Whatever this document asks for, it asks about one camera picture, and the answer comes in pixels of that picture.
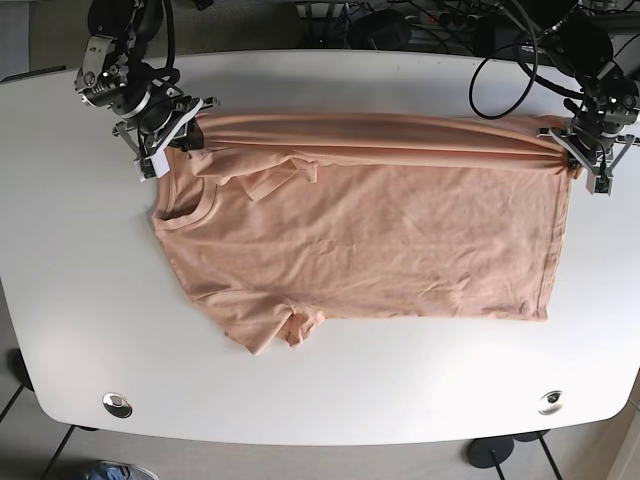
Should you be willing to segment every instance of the floor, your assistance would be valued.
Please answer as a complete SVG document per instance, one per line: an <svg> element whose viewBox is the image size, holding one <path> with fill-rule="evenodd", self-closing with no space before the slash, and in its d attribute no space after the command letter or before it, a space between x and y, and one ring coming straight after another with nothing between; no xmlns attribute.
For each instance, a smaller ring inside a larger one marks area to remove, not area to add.
<svg viewBox="0 0 640 480"><path fill-rule="evenodd" d="M174 0L178 54L208 51L295 48L301 25L295 8L267 0L216 0L205 12L189 0ZM30 68L79 66L87 40L88 0L33 2L30 18ZM164 53L161 33L150 56ZM0 289L0 353L17 347L9 312ZM0 364L0 406L17 384L4 362ZM614 418L557 429L548 444L564 478L605 480L633 417L628 405ZM0 426L0 479L36 479L68 426L48 418L35 396L25 391ZM76 431L59 465L108 459L135 463L161 479L235 480L484 480L493 470L469 467L463 452L468 441L386 447L265 447L190 442L107 431ZM551 478L542 449L519 444L504 465L508 479Z"/></svg>

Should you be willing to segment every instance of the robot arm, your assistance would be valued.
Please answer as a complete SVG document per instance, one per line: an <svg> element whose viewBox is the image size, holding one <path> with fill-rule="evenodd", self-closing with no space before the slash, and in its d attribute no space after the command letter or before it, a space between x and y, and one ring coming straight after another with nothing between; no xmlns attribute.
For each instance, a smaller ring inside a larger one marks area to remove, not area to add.
<svg viewBox="0 0 640 480"><path fill-rule="evenodd" d="M149 41L167 15L168 52L163 68L143 62ZM108 107L122 118L113 129L136 154L141 180L168 171L167 145L202 148L196 113L212 105L176 86L175 39L170 0L94 0L88 16L91 38L75 82L82 102ZM129 132L137 130L137 144Z"/></svg>
<svg viewBox="0 0 640 480"><path fill-rule="evenodd" d="M571 98L581 100L577 105L565 99L565 107L574 115L566 130L541 129L539 135L553 138L567 149L572 162L587 170L589 192L610 195L613 169L630 146L640 144L632 135L622 135L627 125L638 121L640 84L634 78L635 68L625 71L616 63L610 35L620 31L640 33L640 18L635 16L634 24L626 12L591 17L580 8L578 0L519 1L535 27L538 47L558 70L574 77L582 87L576 95L537 79L562 96L571 93ZM510 12L509 2L504 3L505 13L517 24L517 12ZM524 62L518 63L532 75ZM612 147L616 143L624 147L614 157Z"/></svg>

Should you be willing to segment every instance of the black cable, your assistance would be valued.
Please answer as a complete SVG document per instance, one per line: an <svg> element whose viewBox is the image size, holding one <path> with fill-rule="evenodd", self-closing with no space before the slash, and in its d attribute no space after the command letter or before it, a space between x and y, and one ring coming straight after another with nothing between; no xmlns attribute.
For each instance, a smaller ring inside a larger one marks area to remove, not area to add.
<svg viewBox="0 0 640 480"><path fill-rule="evenodd" d="M13 404L16 403L16 400L22 393L23 389L24 389L24 384L21 383L18 389L16 390L16 393L13 394L13 396L11 397L11 400L9 400L9 403L7 403L7 406L4 407L4 409L2 410L2 413L0 414L0 423L2 423L2 420L4 420L4 417L7 416L7 413L9 413L9 410L11 410L11 407L13 407Z"/></svg>
<svg viewBox="0 0 640 480"><path fill-rule="evenodd" d="M584 5L576 5L576 7L579 8L580 10L585 10L589 13L593 13L596 15L605 15L605 12L603 12L602 10L596 10L594 8L585 7Z"/></svg>
<svg viewBox="0 0 640 480"><path fill-rule="evenodd" d="M522 32L520 35L518 35L516 37L516 42L522 41L523 40L522 36L524 34L526 34L526 32ZM516 62L518 63L518 66L522 69L524 73L527 74L529 78L531 78L531 76L533 75L533 72L529 68L529 65L527 65L522 60L522 56L520 55L520 47L514 47L513 54L516 58ZM536 80L536 83L539 83L543 87L548 88L552 92L557 93L558 95L562 95L563 97L573 98L574 100L584 99L583 93L569 90L568 88L564 88L563 86L558 85L557 83L553 83L551 80L547 80L546 78L541 77L540 74L536 75L535 80Z"/></svg>
<svg viewBox="0 0 640 480"><path fill-rule="evenodd" d="M431 36L432 36L432 37L433 37L433 38L438 42L438 45L436 45L436 48L438 48L438 46L439 46L439 45L442 45L442 46L444 47L444 49L445 49L445 53L447 53L447 54L449 53L449 47L447 46L447 44L445 43L445 41L444 41L442 38L440 38L438 35L436 35L434 32L432 32L432 31L431 31L431 29L430 29L429 27L427 27L427 26L425 26L425 25L411 25L411 27L412 27L412 28L419 28L419 29L420 29L420 31L422 31L422 32L426 32L426 33L428 33L429 35L431 35Z"/></svg>
<svg viewBox="0 0 640 480"><path fill-rule="evenodd" d="M522 93L522 95L520 95L520 98L516 101L516 103L514 103L511 107L509 107L507 110L505 110L504 112L498 115L486 115L482 113L480 110L478 110L476 108L475 103L473 102L473 87L475 86L476 79L478 78L478 74L480 73L480 70L482 70L482 67L484 67L489 62L489 60L495 57L495 55L498 52L505 50L507 48L512 48L517 44L506 45L504 47L501 47L495 50L491 56L485 58L480 63L480 65L478 65L478 68L474 72L473 77L471 77L471 83L469 84L469 105L471 106L471 109L475 112L476 115L487 120L498 120L499 118L506 117L511 112L513 112L516 108L522 105L522 102L524 102L524 100L529 95L529 92L531 92L531 89L533 88L533 84L536 83L536 76L538 75L538 64L539 64L538 40L536 39L536 33L533 28L533 24L531 23L531 19L527 15L527 12L524 10L524 8L522 8L522 5L520 5L520 2L518 2L518 0L511 0L511 3L516 8L516 10L518 10L520 15L524 19L525 23L527 24L527 30L529 31L529 36L531 37L531 43L533 46L533 70L531 72L531 76L529 77L529 83L527 84L527 88L525 88L524 92Z"/></svg>
<svg viewBox="0 0 640 480"><path fill-rule="evenodd" d="M446 25L444 25L443 23L440 22L440 20L438 19L438 17L436 17L435 15L432 15L431 13L427 12L424 8L416 5L414 2L412 2L411 0L408 0L407 3L409 5L413 5L414 8L420 10L422 13L424 13L426 16L428 16L430 19L432 19L434 22L436 22L438 25L440 25L442 27L442 29L447 32L449 35L451 35L453 38L456 39L456 41L462 45L464 48L466 48L467 50L469 50L471 52L472 55L475 55L473 49L471 48L471 46L465 42L464 40L462 40L460 38L460 36L455 33L453 30L451 30L450 28L448 28Z"/></svg>
<svg viewBox="0 0 640 480"><path fill-rule="evenodd" d="M64 436L64 438L62 439L62 442L60 442L60 445L58 446L58 449L56 450L56 453L54 453L53 457L51 457L51 460L49 461L49 465L47 465L47 468L44 471L44 473L42 474L42 476L40 477L40 480L45 480L47 478L47 475L49 475L49 472L51 471L51 469L55 465L56 461L58 460L58 457L62 453L62 450L64 450L65 445L69 441L69 438L71 438L71 434L73 433L73 431L75 429L76 429L75 425L71 425L69 427L69 430L67 430L67 433Z"/></svg>
<svg viewBox="0 0 640 480"><path fill-rule="evenodd" d="M538 440L540 440L542 449L544 450L544 453L547 456L547 460L549 460L549 464L551 465L551 469L553 470L553 473L555 474L556 479L562 480L562 475L560 475L560 470L558 470L558 467L556 466L556 462L553 460L553 457L551 456L549 447L547 447L547 442L544 441L544 438L542 437L542 434L540 432L536 432L536 436L538 437Z"/></svg>
<svg viewBox="0 0 640 480"><path fill-rule="evenodd" d="M620 52L622 52L622 50L627 48L627 46L638 37L640 37L640 33L635 34L633 37L631 37L629 40L627 40L627 42L620 48L620 50L618 50L616 52L616 54L613 56L613 58L616 58L618 55L620 55Z"/></svg>
<svg viewBox="0 0 640 480"><path fill-rule="evenodd" d="M153 68L146 63L141 63L139 68L144 78L149 82L152 82L154 80L166 80L167 83L175 85L176 83L178 83L178 80L180 80L180 71L175 68Z"/></svg>
<svg viewBox="0 0 640 480"><path fill-rule="evenodd" d="M575 117L574 120L571 122L571 127L574 130L577 130L581 133L583 133L584 135L586 135L587 137L589 137L591 140L593 140L594 143L597 143L598 146L600 147L600 150L602 150L602 159L606 159L607 158L607 149L604 147L604 144L602 143L602 141L596 137L595 135L593 135L590 132L587 132L584 128L578 126L575 124Z"/></svg>
<svg viewBox="0 0 640 480"><path fill-rule="evenodd" d="M629 10L629 9L631 8L631 6L632 6L634 3L638 2L638 1L640 1L640 0L631 0L631 1L629 2L629 5L627 5L626 7L624 7L624 8L623 8L622 10L620 10L620 11L621 11L621 12L626 12L627 10Z"/></svg>
<svg viewBox="0 0 640 480"><path fill-rule="evenodd" d="M143 111L142 115L140 116L140 120L138 121L138 148L140 149L140 155L141 157L144 159L147 157L147 147L144 145L144 140L142 138L142 132L140 131L140 128L142 127L142 121L146 118L147 114L153 110L154 108L160 106L160 105L164 105L167 102L170 102L172 100L176 100L178 98L180 98L181 96L184 95L184 93L182 92L182 90L180 90L178 87L174 86L174 85L169 85L169 87L174 88L179 95L176 95L174 97L168 97L168 98L164 98L162 100L160 100L159 102L151 105L146 111Z"/></svg>
<svg viewBox="0 0 640 480"><path fill-rule="evenodd" d="M449 10L459 13L459 14L464 14L464 15L473 15L473 11L477 10L485 15L492 15L492 16L497 16L498 12L497 11L492 11L489 10L485 7L483 7L481 4L478 5L474 5L473 2L471 0L460 0L460 2L464 3L465 5L467 5L467 10L465 12L462 11L462 8L460 7L452 7L451 5L448 5L447 3L441 2L436 0L436 3L438 4L439 7L443 7L443 8L448 8ZM387 0L387 3L389 4L389 7L391 7L392 5L402 5L403 3L411 3L411 0Z"/></svg>
<svg viewBox="0 0 640 480"><path fill-rule="evenodd" d="M171 0L162 0L167 15L167 62L166 69L172 69L176 61L176 32L173 24L173 7Z"/></svg>
<svg viewBox="0 0 640 480"><path fill-rule="evenodd" d="M498 457L496 456L496 451L489 450L489 455L491 455L491 460L493 460L493 466L496 467L500 480L505 480L504 473L502 473L502 469L500 468L500 462L498 462Z"/></svg>

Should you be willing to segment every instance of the white table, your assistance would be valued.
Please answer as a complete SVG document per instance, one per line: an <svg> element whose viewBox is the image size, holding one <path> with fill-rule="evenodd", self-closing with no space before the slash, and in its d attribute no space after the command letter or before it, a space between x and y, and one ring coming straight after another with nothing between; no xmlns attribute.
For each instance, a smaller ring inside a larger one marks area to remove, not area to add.
<svg viewBox="0 0 640 480"><path fill-rule="evenodd" d="M180 58L181 85L219 111L464 116L477 59L291 51ZM572 86L557 72L542 69ZM147 216L116 117L83 106L75 72L0 85L0 275L42 408L65 423L209 441L357 445L440 441L601 420L640 365L640 152L614 195L578 180L546 323L334 320L301 348L260 357L187 300ZM518 67L482 76L481 108L522 91ZM521 113L566 115L535 88ZM538 413L547 392L564 408ZM111 416L103 395L133 406Z"/></svg>

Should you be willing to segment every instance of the screw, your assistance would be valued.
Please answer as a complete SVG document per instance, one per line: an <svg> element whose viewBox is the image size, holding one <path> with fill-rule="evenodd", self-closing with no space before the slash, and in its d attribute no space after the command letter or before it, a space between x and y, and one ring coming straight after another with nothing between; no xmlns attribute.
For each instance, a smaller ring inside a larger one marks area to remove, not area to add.
<svg viewBox="0 0 640 480"><path fill-rule="evenodd" d="M93 85L93 82L96 79L96 77L93 73L87 72L85 73L84 77L82 77L82 79L84 80L85 85Z"/></svg>

